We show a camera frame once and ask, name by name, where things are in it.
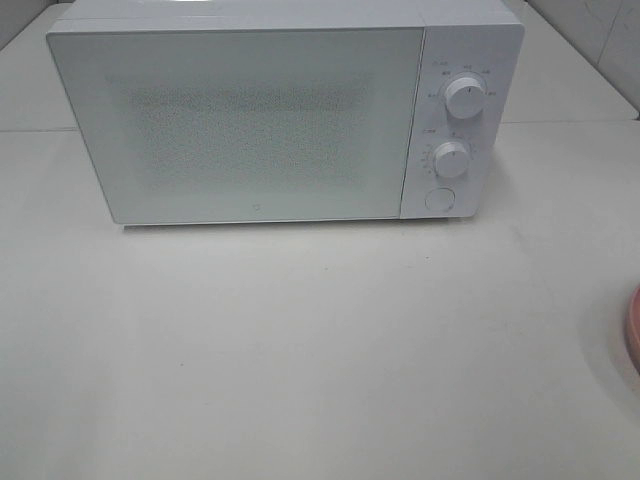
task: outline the power level knob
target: power level knob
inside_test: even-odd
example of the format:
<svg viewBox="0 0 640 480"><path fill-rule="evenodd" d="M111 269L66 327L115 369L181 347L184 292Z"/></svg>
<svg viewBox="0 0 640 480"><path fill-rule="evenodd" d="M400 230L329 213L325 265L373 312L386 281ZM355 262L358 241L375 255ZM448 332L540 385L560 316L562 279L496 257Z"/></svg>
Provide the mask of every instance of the power level knob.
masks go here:
<svg viewBox="0 0 640 480"><path fill-rule="evenodd" d="M460 120L479 114L484 108L486 95L484 81L472 73L454 78L444 91L447 110Z"/></svg>

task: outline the round button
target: round button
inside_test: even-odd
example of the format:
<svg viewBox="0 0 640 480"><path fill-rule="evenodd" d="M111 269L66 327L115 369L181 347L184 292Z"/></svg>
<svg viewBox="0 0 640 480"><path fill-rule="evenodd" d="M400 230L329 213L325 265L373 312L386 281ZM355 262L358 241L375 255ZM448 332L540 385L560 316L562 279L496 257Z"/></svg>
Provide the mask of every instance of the round button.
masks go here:
<svg viewBox="0 0 640 480"><path fill-rule="evenodd" d="M448 212L453 208L456 194L450 188L436 188L427 194L425 204L433 212Z"/></svg>

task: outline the white countertop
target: white countertop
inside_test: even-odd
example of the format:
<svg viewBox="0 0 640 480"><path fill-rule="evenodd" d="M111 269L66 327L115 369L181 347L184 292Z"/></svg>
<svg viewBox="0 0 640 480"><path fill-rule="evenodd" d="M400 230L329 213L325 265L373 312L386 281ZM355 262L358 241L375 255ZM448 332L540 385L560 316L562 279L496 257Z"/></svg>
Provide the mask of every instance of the white countertop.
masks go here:
<svg viewBox="0 0 640 480"><path fill-rule="evenodd" d="M0 133L2 477L637 478L640 123L576 105L465 221L122 230L76 131Z"/></svg>

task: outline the white knob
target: white knob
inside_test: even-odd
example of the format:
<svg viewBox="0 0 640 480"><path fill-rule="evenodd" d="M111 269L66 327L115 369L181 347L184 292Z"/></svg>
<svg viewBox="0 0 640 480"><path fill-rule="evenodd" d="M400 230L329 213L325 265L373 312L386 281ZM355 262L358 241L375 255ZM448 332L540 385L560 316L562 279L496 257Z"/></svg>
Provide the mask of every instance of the white knob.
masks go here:
<svg viewBox="0 0 640 480"><path fill-rule="evenodd" d="M433 165L436 173L443 178L455 178L469 168L471 154L460 142L447 142L433 152Z"/></svg>
<svg viewBox="0 0 640 480"><path fill-rule="evenodd" d="M444 99L452 116L466 120L482 111L486 94L483 80L469 74L451 81L444 91Z"/></svg>

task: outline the pink bowl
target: pink bowl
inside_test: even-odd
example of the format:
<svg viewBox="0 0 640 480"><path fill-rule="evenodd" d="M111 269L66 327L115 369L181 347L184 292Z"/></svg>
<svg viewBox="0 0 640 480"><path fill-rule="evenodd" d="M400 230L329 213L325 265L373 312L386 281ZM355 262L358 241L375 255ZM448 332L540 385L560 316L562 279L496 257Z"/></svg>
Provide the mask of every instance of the pink bowl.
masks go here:
<svg viewBox="0 0 640 480"><path fill-rule="evenodd" d="M631 297L629 318L627 319L627 340L629 353L640 371L640 287Z"/></svg>

